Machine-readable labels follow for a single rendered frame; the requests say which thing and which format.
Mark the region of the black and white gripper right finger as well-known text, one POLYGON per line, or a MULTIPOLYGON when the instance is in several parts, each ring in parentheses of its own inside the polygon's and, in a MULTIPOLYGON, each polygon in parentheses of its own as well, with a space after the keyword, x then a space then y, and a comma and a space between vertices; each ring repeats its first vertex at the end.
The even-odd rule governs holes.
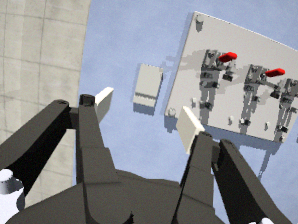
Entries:
POLYGON ((233 142, 214 141, 183 106, 176 128, 186 154, 191 155, 171 224, 215 224, 214 176, 230 224, 293 224, 277 208, 233 142))

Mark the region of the grey fixture plate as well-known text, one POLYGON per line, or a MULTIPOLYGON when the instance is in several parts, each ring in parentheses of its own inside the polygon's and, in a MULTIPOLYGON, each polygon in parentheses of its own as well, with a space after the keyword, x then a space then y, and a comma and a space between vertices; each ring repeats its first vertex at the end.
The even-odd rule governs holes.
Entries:
MULTIPOLYGON (((187 107, 199 120, 200 124, 245 134, 284 144, 282 136, 287 138, 297 116, 290 111, 298 109, 298 98, 281 93, 279 99, 270 96, 273 88, 259 85, 246 79, 250 65, 260 65, 270 70, 283 69, 282 76, 267 77, 267 81, 277 84, 288 78, 298 80, 298 51, 268 37, 226 22, 224 20, 195 11, 193 13, 173 86, 165 109, 165 116, 178 118, 182 106, 187 107), (204 21, 196 23, 197 15, 204 21), (235 53, 237 73, 232 82, 222 79, 225 70, 216 71, 202 66, 207 49, 219 50, 220 53, 235 53), (213 79, 204 77, 204 72, 214 74, 213 79), (202 85, 206 81, 207 85, 202 85), (213 82, 220 83, 219 89, 212 87, 213 82), (255 87, 254 92, 247 90, 247 85, 255 87), (249 98, 244 97, 249 94, 249 98), (261 97, 260 102, 255 97, 261 97), (283 98, 291 99, 291 104, 283 98), (192 98, 197 101, 193 102, 192 98), (207 110, 200 100, 211 103, 207 110), (281 109, 280 106, 285 108, 281 109), (174 108, 175 115, 168 110, 174 108), (230 116, 234 120, 229 119, 230 116), (251 121, 250 126, 240 119, 251 121), (266 125, 270 122, 270 126, 266 125), (284 133, 277 126, 288 128, 284 133)), ((226 75, 226 74, 225 74, 226 75)), ((283 87, 284 87, 283 86, 283 87)))

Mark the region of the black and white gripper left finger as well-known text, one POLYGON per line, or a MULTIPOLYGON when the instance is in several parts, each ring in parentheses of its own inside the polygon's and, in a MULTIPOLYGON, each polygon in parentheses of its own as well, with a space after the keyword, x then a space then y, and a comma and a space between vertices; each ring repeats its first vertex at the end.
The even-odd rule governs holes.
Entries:
POLYGON ((25 208, 67 129, 76 130, 76 184, 83 185, 86 224, 128 224, 131 204, 99 127, 112 94, 109 87, 96 96, 81 94, 79 107, 54 100, 0 145, 0 224, 25 208))

